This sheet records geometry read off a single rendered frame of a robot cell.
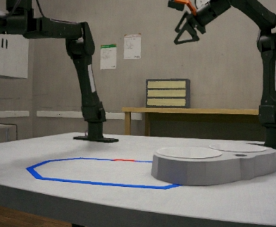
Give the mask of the blue tape outline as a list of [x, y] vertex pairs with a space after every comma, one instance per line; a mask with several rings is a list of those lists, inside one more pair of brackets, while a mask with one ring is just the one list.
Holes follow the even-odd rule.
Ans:
[[[73, 159], [94, 159], [94, 158], [73, 158]], [[100, 182], [91, 182], [91, 181], [82, 181], [82, 180], [66, 180], [66, 179], [58, 179], [58, 178], [45, 178], [38, 174], [33, 168], [46, 164], [50, 161], [64, 161], [64, 160], [72, 160], [72, 159], [57, 159], [57, 160], [48, 160], [43, 161], [39, 164], [35, 164], [34, 166], [30, 166], [26, 168], [28, 172], [30, 172], [36, 179], [40, 180], [53, 180], [53, 181], [61, 181], [61, 182], [69, 182], [69, 183], [84, 183], [84, 184], [92, 184], [92, 185], [109, 185], [109, 186], [120, 186], [120, 187], [130, 187], [130, 188], [152, 188], [152, 189], [169, 189], [175, 188], [178, 186], [182, 186], [179, 184], [172, 184], [167, 186], [151, 186], [151, 185], [129, 185], [129, 184], [118, 184], [118, 183], [100, 183]], [[128, 161], [128, 159], [94, 159], [94, 160], [106, 160], [106, 161]], [[136, 160], [129, 160], [133, 162], [146, 162], [152, 163], [152, 161], [136, 161]]]

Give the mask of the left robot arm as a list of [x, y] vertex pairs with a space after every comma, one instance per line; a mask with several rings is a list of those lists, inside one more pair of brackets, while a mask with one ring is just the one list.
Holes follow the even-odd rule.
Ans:
[[[258, 118], [265, 126], [265, 143], [258, 145], [276, 149], [276, 14], [258, 0], [209, 0], [210, 9], [220, 16], [231, 6], [247, 15], [259, 27], [256, 45], [263, 61], [263, 94]], [[264, 31], [265, 30], [265, 31]]]

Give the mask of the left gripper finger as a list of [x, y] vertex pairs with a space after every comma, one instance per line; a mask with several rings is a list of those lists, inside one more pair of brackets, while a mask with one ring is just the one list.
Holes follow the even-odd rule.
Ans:
[[184, 21], [184, 19], [185, 19], [188, 15], [189, 15], [189, 13], [188, 13], [188, 11], [186, 10], [186, 11], [184, 12], [183, 16], [181, 17], [181, 19], [180, 19], [180, 21], [179, 21], [177, 27], [175, 28], [175, 32], [176, 32], [176, 33], [179, 33], [179, 31], [180, 31], [179, 28], [180, 28], [182, 22]]
[[[181, 35], [183, 34], [184, 31], [187, 31], [192, 37], [188, 38], [188, 39], [183, 39], [178, 41], [178, 39], [181, 37]], [[190, 28], [187, 26], [187, 24], [185, 23], [182, 26], [182, 29], [179, 31], [178, 35], [176, 36], [175, 40], [173, 41], [175, 44], [183, 44], [183, 43], [187, 43], [187, 42], [198, 42], [199, 41], [199, 37], [197, 35], [195, 35]]]

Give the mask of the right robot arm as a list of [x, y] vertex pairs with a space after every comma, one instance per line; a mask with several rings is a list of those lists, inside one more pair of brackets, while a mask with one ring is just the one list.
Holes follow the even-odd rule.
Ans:
[[[3, 21], [3, 25], [6, 25], [7, 35], [22, 35], [25, 39], [61, 37], [65, 39], [66, 51], [73, 60], [80, 84], [82, 115], [84, 121], [88, 122], [88, 135], [75, 136], [73, 139], [105, 143], [119, 142], [119, 139], [103, 136], [106, 112], [94, 83], [92, 55], [95, 52], [95, 44], [88, 22], [65, 23], [45, 17], [34, 18], [32, 0], [21, 0], [14, 14]], [[83, 39], [78, 39], [82, 37], [82, 31]]]

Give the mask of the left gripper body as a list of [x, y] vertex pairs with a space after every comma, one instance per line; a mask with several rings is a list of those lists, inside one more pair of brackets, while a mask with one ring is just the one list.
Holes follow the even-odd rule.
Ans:
[[197, 31], [192, 25], [195, 25], [196, 29], [203, 35], [206, 32], [205, 26], [218, 17], [214, 11], [209, 11], [211, 8], [209, 2], [206, 2], [197, 10], [191, 5], [190, 0], [175, 0], [175, 2], [186, 4], [190, 9], [191, 13], [187, 16], [186, 24], [195, 35], [197, 35]]

